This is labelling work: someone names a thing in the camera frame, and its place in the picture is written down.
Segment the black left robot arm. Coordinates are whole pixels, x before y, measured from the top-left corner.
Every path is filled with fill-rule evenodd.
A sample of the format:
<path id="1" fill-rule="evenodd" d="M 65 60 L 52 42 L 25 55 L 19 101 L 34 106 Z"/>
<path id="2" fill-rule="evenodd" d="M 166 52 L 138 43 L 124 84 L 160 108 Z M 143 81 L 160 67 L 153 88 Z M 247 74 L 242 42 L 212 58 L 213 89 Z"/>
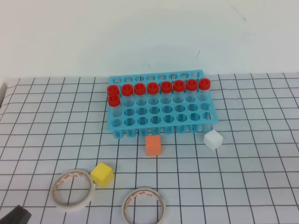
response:
<path id="1" fill-rule="evenodd" d="M 27 224 L 32 214 L 20 205 L 6 214 L 0 224 Z"/>

